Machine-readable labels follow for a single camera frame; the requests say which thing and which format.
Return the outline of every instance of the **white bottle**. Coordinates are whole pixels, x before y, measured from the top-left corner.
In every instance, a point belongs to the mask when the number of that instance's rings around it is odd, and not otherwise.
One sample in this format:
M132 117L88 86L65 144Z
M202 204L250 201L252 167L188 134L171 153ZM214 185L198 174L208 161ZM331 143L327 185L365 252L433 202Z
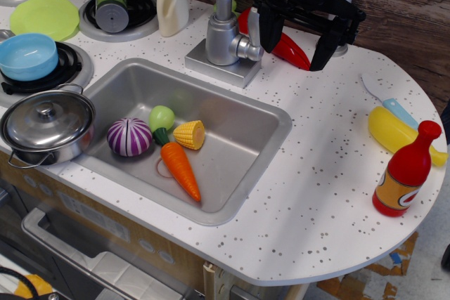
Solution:
M181 31L189 20L188 0L156 0L160 34L170 37Z

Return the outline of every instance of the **white speckled countertop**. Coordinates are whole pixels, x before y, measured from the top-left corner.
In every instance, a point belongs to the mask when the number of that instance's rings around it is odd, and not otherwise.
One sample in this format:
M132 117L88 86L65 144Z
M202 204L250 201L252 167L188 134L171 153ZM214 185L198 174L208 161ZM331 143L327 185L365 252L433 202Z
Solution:
M86 1L71 0L77 7ZM445 167L432 168L404 216L391 219L373 208L373 191L392 154L368 132L368 114L380 103L366 92L360 76L376 74L418 121L441 124L419 85L389 58L355 46L332 58L322 72L305 72L266 54L247 88L222 83L184 67L184 56L205 37L212 12L212 6L198 1L190 6L188 26L170 38L155 32L114 44L78 33L67 42L90 55L91 84L121 60L145 58L280 107L292 117L292 131L236 216L224 225L202 226L74 162L41 170L255 285L343 275L401 244L433 206ZM13 10L0 8L0 28L9 28ZM285 33L312 57L317 37L289 28ZM446 151L444 135L433 144ZM0 146L11 151L3 142Z

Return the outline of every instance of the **red bottle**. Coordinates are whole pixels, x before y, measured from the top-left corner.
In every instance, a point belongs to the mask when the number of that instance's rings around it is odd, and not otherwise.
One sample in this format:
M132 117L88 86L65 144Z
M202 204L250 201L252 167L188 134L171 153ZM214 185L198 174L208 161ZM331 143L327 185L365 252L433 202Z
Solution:
M372 202L386 216L401 216L409 208L431 170L430 146L441 134L433 121L423 121L414 142L399 149L387 164Z

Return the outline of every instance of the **wooden wall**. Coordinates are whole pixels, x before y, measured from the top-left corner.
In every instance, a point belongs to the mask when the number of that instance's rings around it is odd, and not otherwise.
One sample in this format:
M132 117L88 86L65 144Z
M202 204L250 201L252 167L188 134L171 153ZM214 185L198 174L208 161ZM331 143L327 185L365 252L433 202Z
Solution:
M236 1L239 11L252 3ZM440 113L450 99L450 0L354 3L367 13L355 45L393 59L420 84Z

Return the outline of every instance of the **sink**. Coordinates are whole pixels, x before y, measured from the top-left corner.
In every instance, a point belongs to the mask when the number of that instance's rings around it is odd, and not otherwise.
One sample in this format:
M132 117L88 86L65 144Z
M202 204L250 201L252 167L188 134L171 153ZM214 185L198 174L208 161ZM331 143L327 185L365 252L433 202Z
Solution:
M95 136L74 162L204 225L226 223L236 215L292 127L280 108L140 58L118 63L84 95L96 108ZM201 149L185 149L201 202L170 176L159 145L137 157L121 157L108 146L106 134L114 121L137 117L148 123L156 105L174 111L174 127L197 119L205 125Z

